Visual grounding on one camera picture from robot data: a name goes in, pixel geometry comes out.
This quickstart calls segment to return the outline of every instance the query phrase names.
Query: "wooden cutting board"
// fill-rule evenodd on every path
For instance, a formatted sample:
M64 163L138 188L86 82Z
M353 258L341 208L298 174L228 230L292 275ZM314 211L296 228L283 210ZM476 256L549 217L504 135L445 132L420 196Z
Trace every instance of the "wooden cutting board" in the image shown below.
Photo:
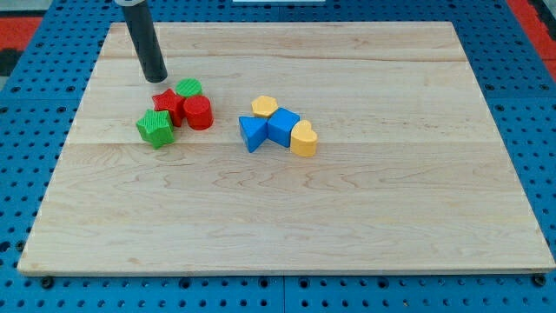
M25 275L545 272L554 261L450 23L159 23L146 83L112 25L19 262ZM135 122L196 77L215 124ZM249 154L259 95L313 123Z

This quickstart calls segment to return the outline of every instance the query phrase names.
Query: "green block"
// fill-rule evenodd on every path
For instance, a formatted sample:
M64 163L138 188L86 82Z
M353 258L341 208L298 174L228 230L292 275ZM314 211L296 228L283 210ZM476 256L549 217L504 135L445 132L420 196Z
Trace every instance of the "green block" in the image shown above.
M136 126L142 140L151 143L155 149L174 142L172 119L166 110L147 110Z
M194 78L182 79L175 87L175 93L182 97L202 95L201 83Z

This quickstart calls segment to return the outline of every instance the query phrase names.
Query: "red surface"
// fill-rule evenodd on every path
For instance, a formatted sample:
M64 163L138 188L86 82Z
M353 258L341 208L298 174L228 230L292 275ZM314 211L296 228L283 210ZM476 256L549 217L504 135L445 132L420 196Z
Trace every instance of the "red surface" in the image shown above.
M183 110L189 127L194 130L205 130L214 122L210 100L205 96L192 96L185 99Z
M183 112L184 100L184 97L178 96L172 89L167 89L162 94L153 96L155 111L167 110L175 127L182 127L182 120L185 117Z
M42 20L42 17L0 17L0 50L25 50Z
M508 5L521 23L521 28L531 40L540 58L556 80L556 42L548 35L546 25L540 21L537 10L527 0L507 0Z

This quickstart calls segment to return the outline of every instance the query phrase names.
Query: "blue block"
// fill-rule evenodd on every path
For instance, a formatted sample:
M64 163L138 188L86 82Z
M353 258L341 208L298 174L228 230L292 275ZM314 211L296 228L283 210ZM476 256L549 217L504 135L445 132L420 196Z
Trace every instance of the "blue block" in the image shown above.
M249 153L255 151L267 139L267 119L240 117L240 132Z
M268 139L288 148L292 129L300 119L298 114L278 108L268 120Z

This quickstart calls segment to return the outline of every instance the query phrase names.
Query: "toy block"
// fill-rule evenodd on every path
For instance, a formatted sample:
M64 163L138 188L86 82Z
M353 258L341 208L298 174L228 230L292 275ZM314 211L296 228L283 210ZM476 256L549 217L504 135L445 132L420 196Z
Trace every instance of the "toy block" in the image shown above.
M316 153L317 141L311 122L301 120L292 129L290 150L300 157L311 157Z
M175 127L182 127L182 120L185 117L183 101L185 101L185 98L178 96L170 88L160 95L153 96L155 111L167 110Z
M268 120L268 139L289 148L292 129L299 120L299 115L279 108Z
M175 93L182 97L202 95L201 83L194 78L185 78L179 81L175 87Z
M192 96L185 99L183 111L189 127L194 130L205 130L214 122L210 100L205 96Z
M278 110L278 103L272 97L260 96L253 100L251 107L254 116L270 118Z
M142 140L151 143L155 149L174 142L172 120L166 110L147 110L136 126Z
M249 153L255 151L267 139L267 119L240 117L240 132Z

